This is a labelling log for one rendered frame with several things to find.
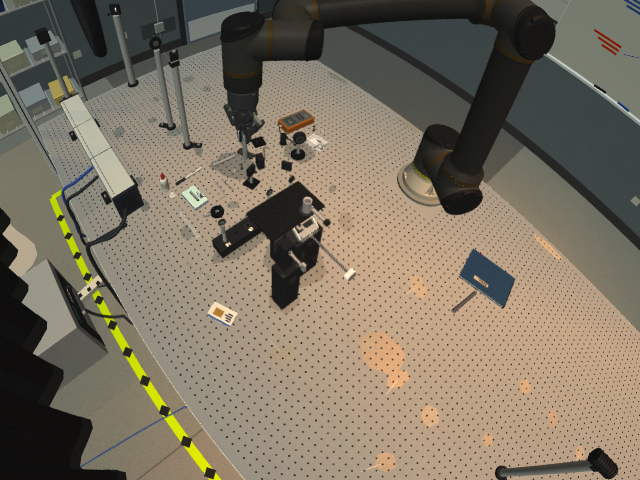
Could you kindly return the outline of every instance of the black curtain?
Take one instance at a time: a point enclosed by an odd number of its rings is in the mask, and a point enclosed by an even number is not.
[[[91,420],[50,406],[63,371],[33,354],[47,322],[22,304],[29,286],[9,269],[18,254],[4,236],[10,222],[0,209],[0,474],[11,474],[0,477],[126,480],[118,470],[82,470]]]

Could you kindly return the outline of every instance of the orange multimeter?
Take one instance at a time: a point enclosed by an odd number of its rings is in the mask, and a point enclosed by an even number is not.
[[[288,117],[284,117],[278,120],[278,125],[282,127],[282,130],[284,130],[286,134],[289,134],[291,132],[295,132],[296,130],[300,130],[302,127],[311,125],[313,122],[314,118],[309,112],[307,112],[306,110],[300,110],[293,115],[289,115]]]

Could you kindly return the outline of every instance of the gray floor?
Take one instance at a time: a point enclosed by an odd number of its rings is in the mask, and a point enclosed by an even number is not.
[[[209,39],[206,48],[214,46],[214,40],[215,37]],[[347,51],[344,48],[345,44],[350,45]],[[397,93],[394,96],[392,89],[386,88],[385,85],[393,82],[398,76],[403,78],[407,85],[424,85],[425,90],[430,88],[430,79],[346,29],[332,31],[331,35],[327,32],[323,63],[379,98],[420,129],[431,123],[444,123],[459,129],[468,110],[468,104],[464,101],[453,96],[443,97],[442,102],[448,106],[450,117],[431,118],[429,112],[421,107],[420,99],[412,98],[407,101],[401,94]],[[389,68],[380,69],[378,66],[381,63],[389,65]],[[144,73],[142,67],[140,68],[140,72],[136,68],[139,75]],[[109,82],[111,81],[118,86],[126,82],[126,76],[114,75],[110,77]],[[91,87],[87,87],[90,98]],[[102,81],[93,87],[93,91],[102,93],[108,85]],[[602,219],[593,207],[575,195],[575,192],[567,189],[567,185],[543,162],[515,140],[508,138],[504,132],[501,136],[503,138],[498,143],[499,148],[492,151],[487,161],[485,181],[562,251],[637,328],[640,309],[638,299],[630,287],[634,281],[633,273],[640,267],[637,250],[630,247],[629,242]],[[4,147],[5,141],[9,139],[5,139],[0,148]],[[60,189],[60,181],[39,158],[35,144],[31,140],[25,140],[27,141],[19,143],[14,139],[16,145],[11,149],[9,144],[6,144],[7,147],[3,150],[5,153],[0,157],[3,171],[0,204],[11,216],[12,225],[36,244],[38,257],[34,264],[37,265],[44,258],[49,258],[67,280],[80,289],[84,282],[79,278],[77,266],[61,238],[59,226],[48,204],[49,196]],[[29,203],[15,201],[21,198],[26,189],[30,192]],[[34,202],[41,207],[34,209]],[[555,205],[563,205],[562,210],[559,211]],[[105,293],[105,299],[114,314],[122,313],[108,292]],[[108,344],[107,348],[111,352],[117,352],[117,346],[112,337],[107,335],[104,324],[96,324],[102,325],[100,328],[103,330],[100,333],[103,339],[113,342],[111,345]],[[137,353],[145,368],[157,367],[151,370],[150,376],[154,383],[160,385],[158,389],[175,393],[168,380],[163,378],[161,369],[155,364],[153,356],[137,335],[135,328],[125,321],[119,321],[119,326],[129,342],[137,342],[134,350],[145,352],[142,356]],[[146,426],[157,419],[153,405],[148,397],[140,392],[137,381],[130,373],[130,367],[122,362],[120,355],[110,354],[62,389],[54,405],[61,410],[91,418],[94,423],[94,436],[107,436],[113,438],[112,444],[118,443],[135,433],[131,429],[132,424],[138,425],[144,420],[142,423]],[[177,393],[173,398],[169,397],[169,400],[174,402],[171,404],[174,411],[184,405]],[[198,441],[203,455],[215,465],[220,476],[224,480],[231,476],[238,478],[237,472],[224,456],[216,451],[213,442],[201,431],[200,425],[191,414],[183,410],[177,416],[180,416],[180,422],[189,436]],[[163,423],[160,422],[109,452],[104,457],[109,467],[105,467],[101,462],[100,468],[125,470],[129,473],[129,478],[176,478],[176,472],[181,472],[180,478],[202,478],[201,472],[184,449],[176,447],[175,436]]]

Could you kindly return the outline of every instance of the blue cable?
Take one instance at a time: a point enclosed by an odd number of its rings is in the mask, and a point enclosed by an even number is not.
[[[62,188],[62,200],[64,201],[64,206],[67,208],[67,210],[69,210],[69,205],[67,205],[67,199],[64,196],[64,191],[69,188],[69,187],[73,187],[76,183],[78,183],[80,180],[82,180],[85,175],[87,173],[89,173],[91,170],[93,170],[93,166],[89,168],[89,170],[87,170],[86,172],[84,172],[82,175],[80,175],[78,178],[75,179],[75,181],[73,183],[70,183],[69,185],[67,185],[66,187]],[[83,237],[86,237],[86,235],[84,233],[80,233],[80,230],[78,230],[78,235],[81,235]]]
[[[189,407],[184,406],[184,407],[182,407],[180,410],[183,410],[183,409],[185,409],[185,408],[189,408]],[[176,413],[178,413],[180,410],[176,410],[176,411],[175,411],[175,412],[173,412],[171,415],[175,415],[175,414],[176,414]],[[149,426],[147,426],[147,427],[144,427],[142,430],[140,430],[140,432],[144,432],[147,428],[149,428],[149,427],[151,427],[151,426],[155,425],[156,423],[161,422],[162,420],[166,420],[166,419],[167,419],[167,418],[169,418],[171,415],[167,415],[166,417],[161,418],[160,420],[156,420],[156,421],[155,421],[155,422],[153,422],[151,425],[149,425]],[[140,432],[136,432],[136,433],[134,433],[133,435],[131,435],[131,437],[125,438],[123,441],[121,441],[120,443],[118,443],[118,444],[114,445],[114,446],[113,446],[113,447],[111,447],[109,450],[113,450],[113,449],[114,449],[114,448],[116,448],[118,445],[120,445],[120,444],[122,444],[122,443],[126,442],[127,440],[129,440],[129,438],[135,437],[135,436],[136,436],[138,433],[140,433]],[[104,452],[102,452],[100,455],[98,455],[98,456],[97,456],[97,457],[95,457],[95,458],[92,458],[91,460],[89,460],[89,461],[88,461],[87,463],[85,463],[84,465],[80,465],[80,468],[82,468],[82,467],[84,467],[85,465],[87,465],[87,464],[89,464],[89,463],[93,462],[96,458],[101,457],[102,455],[104,455],[105,453],[107,453],[109,450],[105,450],[105,451],[104,451]]]

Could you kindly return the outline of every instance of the black robotic arm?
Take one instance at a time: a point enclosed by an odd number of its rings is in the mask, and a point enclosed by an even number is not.
[[[444,210],[470,212],[482,202],[482,166],[495,143],[531,64],[551,50],[553,20],[530,0],[279,0],[273,20],[255,12],[222,22],[222,68],[229,121],[238,140],[249,140],[257,118],[262,64],[268,60],[318,60],[324,29],[408,20],[468,19],[498,31],[462,131],[432,125],[415,157]]]

